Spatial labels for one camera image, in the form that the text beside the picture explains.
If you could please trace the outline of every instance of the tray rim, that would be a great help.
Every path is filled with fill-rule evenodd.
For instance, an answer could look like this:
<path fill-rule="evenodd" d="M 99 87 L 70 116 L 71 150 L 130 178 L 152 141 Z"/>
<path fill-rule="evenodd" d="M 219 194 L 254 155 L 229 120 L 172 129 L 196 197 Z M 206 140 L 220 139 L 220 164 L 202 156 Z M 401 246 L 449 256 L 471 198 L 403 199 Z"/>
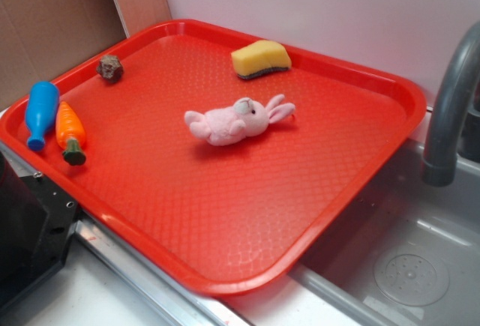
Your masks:
<path fill-rule="evenodd" d="M 93 56 L 82 64 L 72 68 L 61 76 L 52 80 L 52 83 L 58 86 L 61 94 L 70 91 L 72 88 L 78 85 L 78 82 L 83 82 L 85 79 L 89 79 L 96 75 L 96 65 L 98 64 L 100 57 L 106 54 L 115 54 L 120 59 L 134 53 L 137 49 L 158 40 L 160 37 L 174 36 L 174 35 L 190 35 L 204 39 L 209 33 L 221 33 L 222 45 L 238 49 L 246 46 L 255 40 L 261 39 L 253 35 L 241 33 L 239 31 L 233 31 L 228 28 L 200 22 L 192 19 L 177 19 L 168 22 L 160 22 L 153 25 L 134 36 L 117 43 L 109 49 L 100 52 L 96 56 Z M 355 185 L 357 190 L 360 190 L 380 169 L 383 164 L 395 153 L 395 151 L 401 146 L 401 144 L 407 139 L 408 135 L 416 128 L 420 121 L 425 116 L 427 104 L 425 96 L 420 91 L 419 87 L 408 79 L 404 79 L 401 76 L 396 76 L 390 73 L 376 70 L 370 67 L 365 67 L 360 64 L 355 64 L 349 61 L 340 60 L 338 58 L 332 58 L 327 55 L 321 55 L 307 50 L 299 49 L 294 46 L 284 44 L 287 52 L 292 59 L 292 67 L 298 67 L 302 70 L 308 70 L 314 73 L 319 73 L 327 77 L 331 77 L 338 81 L 346 82 L 354 86 L 354 82 L 362 82 L 362 80 L 378 79 L 383 83 L 390 82 L 392 84 L 390 94 L 385 93 L 384 90 L 379 90 L 375 82 L 370 82 L 368 85 L 360 86 L 362 88 L 369 89 L 373 92 L 384 94 L 392 99 L 395 99 L 405 110 L 406 122 L 402 127 L 394 133 L 393 137 L 388 141 L 388 144 L 379 150 L 379 153 L 373 160 L 370 160 L 367 165 L 363 167 L 360 173 L 354 177 L 349 183 L 349 188 Z M 77 197 L 81 205 L 95 205 L 99 203 L 95 197 L 92 197 L 89 193 L 83 193 L 81 187 L 75 185 L 70 179 L 61 175 L 53 166 L 48 164 L 40 155 L 29 151 L 24 144 L 21 143 L 12 134 L 12 127 L 10 125 L 11 116 L 15 112 L 25 111 L 26 103 L 29 96 L 26 95 L 20 98 L 14 103 L 3 116 L 0 118 L 0 140 L 3 141 L 6 146 L 16 152 L 21 158 L 29 162 L 33 167 L 41 170 L 45 175 L 53 179 L 57 184 L 68 190 Z M 331 202 L 331 204 L 343 205 L 340 210 L 335 209 L 336 214 L 342 212 L 342 210 L 348 205 L 348 202 L 354 197 L 350 193 L 340 192 L 337 197 Z M 322 218 L 329 220 L 314 220 L 312 225 L 308 227 L 303 234 L 297 239 L 297 241 L 290 247 L 270 268 L 265 269 L 261 273 L 247 279 L 247 280 L 233 280 L 231 282 L 217 282 L 207 280 L 202 277 L 194 269 L 186 265 L 182 260 L 178 259 L 175 255 L 171 255 L 169 252 L 165 252 L 161 258 L 152 259 L 149 255 L 158 247 L 164 248 L 162 245 L 158 245 L 149 239 L 143 238 L 136 230 L 124 225 L 119 220 L 102 220 L 96 215 L 93 215 L 95 219 L 100 220 L 107 228 L 111 229 L 118 236 L 126 240 L 129 244 L 132 244 L 138 249 L 145 257 L 153 261 L 156 265 L 164 268 L 162 264 L 168 262 L 168 265 L 172 263 L 176 265 L 175 268 L 164 268 L 164 270 L 171 276 L 184 283 L 187 287 L 193 289 L 196 292 L 205 293 L 208 295 L 234 295 L 243 292 L 256 289 L 260 286 L 269 283 L 278 277 L 285 274 L 288 269 L 298 260 L 302 253 L 308 248 L 308 246 L 318 238 L 328 224 L 330 224 L 335 217 L 325 217 L 322 214 Z M 139 239 L 141 238 L 142 246 L 139 247 Z"/>

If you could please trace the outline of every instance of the cardboard box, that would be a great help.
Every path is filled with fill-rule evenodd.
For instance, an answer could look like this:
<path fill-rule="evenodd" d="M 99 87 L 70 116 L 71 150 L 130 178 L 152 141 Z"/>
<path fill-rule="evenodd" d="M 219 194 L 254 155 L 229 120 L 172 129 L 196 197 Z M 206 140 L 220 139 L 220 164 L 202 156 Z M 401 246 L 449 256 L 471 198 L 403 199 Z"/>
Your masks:
<path fill-rule="evenodd" d="M 0 110 L 125 38 L 113 0 L 0 0 Z"/>

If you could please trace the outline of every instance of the gray sink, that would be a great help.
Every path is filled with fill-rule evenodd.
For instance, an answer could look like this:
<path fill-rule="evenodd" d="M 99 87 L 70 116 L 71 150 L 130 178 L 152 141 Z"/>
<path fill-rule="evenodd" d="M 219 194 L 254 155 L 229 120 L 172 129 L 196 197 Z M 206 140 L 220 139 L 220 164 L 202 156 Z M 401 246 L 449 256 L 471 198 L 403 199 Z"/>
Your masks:
<path fill-rule="evenodd" d="M 479 165 L 431 187 L 421 153 L 407 141 L 293 274 L 364 325 L 480 325 Z"/>

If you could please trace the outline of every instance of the toy carrot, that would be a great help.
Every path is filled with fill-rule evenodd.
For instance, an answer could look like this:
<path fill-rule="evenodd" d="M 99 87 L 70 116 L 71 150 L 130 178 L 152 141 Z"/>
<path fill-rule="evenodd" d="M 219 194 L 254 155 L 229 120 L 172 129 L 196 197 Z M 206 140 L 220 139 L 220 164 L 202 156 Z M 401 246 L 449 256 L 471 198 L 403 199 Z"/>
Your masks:
<path fill-rule="evenodd" d="M 58 145 L 64 149 L 64 160 L 72 166 L 83 165 L 86 156 L 81 146 L 86 141 L 85 129 L 75 111 L 64 101 L 58 105 L 55 132 Z"/>

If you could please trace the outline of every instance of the drain cover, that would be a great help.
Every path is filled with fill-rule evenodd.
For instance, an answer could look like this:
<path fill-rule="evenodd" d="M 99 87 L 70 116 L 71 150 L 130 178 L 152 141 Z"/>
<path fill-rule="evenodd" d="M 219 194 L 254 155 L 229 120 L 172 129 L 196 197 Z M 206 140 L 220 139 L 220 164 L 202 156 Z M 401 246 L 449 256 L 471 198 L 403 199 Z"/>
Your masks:
<path fill-rule="evenodd" d="M 374 276 L 388 298 L 407 306 L 432 304 L 449 288 L 449 273 L 443 262 L 410 245 L 385 251 L 375 263 Z"/>

